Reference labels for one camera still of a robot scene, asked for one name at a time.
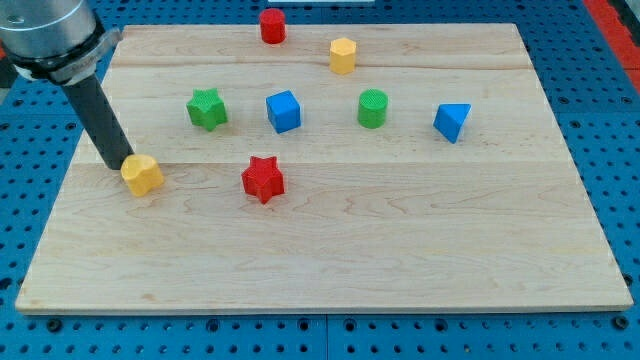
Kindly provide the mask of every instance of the wood grain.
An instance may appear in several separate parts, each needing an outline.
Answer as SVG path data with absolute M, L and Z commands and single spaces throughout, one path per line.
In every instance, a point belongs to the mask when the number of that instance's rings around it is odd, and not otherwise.
M 515 26 L 135 26 L 104 86 L 165 185 L 133 198 L 83 138 L 22 286 L 26 314 L 468 313 L 632 304 Z M 328 42 L 358 41 L 356 72 Z M 184 110 L 219 87 L 230 121 Z M 355 120 L 385 90 L 388 122 Z M 303 126 L 276 135 L 264 98 L 292 89 Z M 437 104 L 473 105 L 463 139 Z M 287 193 L 242 191 L 278 155 Z

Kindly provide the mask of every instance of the blue block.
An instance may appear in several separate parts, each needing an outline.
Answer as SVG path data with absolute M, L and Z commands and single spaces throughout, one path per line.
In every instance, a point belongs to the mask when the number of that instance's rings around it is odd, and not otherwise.
M 289 90 L 267 98 L 267 114 L 278 134 L 300 126 L 300 104 Z
M 440 131 L 450 143 L 455 144 L 462 131 L 464 121 L 471 110 L 469 104 L 440 104 L 433 126 Z

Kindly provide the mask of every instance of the yellow hexagonal block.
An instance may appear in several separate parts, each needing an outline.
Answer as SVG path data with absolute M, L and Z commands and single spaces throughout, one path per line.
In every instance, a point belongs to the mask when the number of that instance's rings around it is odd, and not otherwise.
M 356 69 L 356 42 L 340 38 L 331 42 L 329 69 L 336 74 L 344 75 Z
M 120 173 L 134 196 L 144 196 L 149 190 L 164 183 L 158 162 L 149 155 L 127 156 Z

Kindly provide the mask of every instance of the blue perforated table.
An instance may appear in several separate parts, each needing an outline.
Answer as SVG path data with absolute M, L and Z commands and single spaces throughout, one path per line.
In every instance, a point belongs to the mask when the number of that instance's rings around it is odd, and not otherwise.
M 261 0 L 93 1 L 107 27 L 255 23 Z M 381 1 L 288 8 L 290 23 L 514 22 L 632 294 L 640 284 L 640 97 L 579 1 Z M 108 59 L 103 60 L 100 75 Z M 0 108 L 0 358 L 638 358 L 621 314 L 23 317 L 13 302 L 81 127 L 64 95 L 18 80 Z

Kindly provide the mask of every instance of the blue triangular prism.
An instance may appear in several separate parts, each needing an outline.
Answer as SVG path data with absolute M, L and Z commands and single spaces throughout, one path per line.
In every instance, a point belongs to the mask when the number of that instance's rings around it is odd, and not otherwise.
M 440 108 L 438 109 L 447 114 L 456 124 L 462 126 L 464 121 L 467 119 L 467 115 L 469 115 L 469 111 L 471 110 L 470 104 L 440 104 Z

